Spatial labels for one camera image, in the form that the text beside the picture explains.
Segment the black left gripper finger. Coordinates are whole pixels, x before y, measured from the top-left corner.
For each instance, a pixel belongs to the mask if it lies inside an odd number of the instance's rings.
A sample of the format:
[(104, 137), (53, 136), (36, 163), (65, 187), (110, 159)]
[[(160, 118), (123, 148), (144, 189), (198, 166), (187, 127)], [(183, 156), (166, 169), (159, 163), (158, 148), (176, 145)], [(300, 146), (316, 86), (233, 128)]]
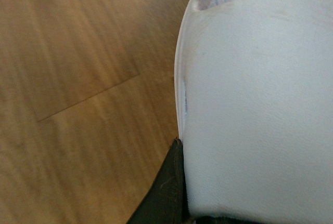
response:
[(174, 139), (149, 189), (127, 223), (182, 223), (187, 212), (183, 144)]

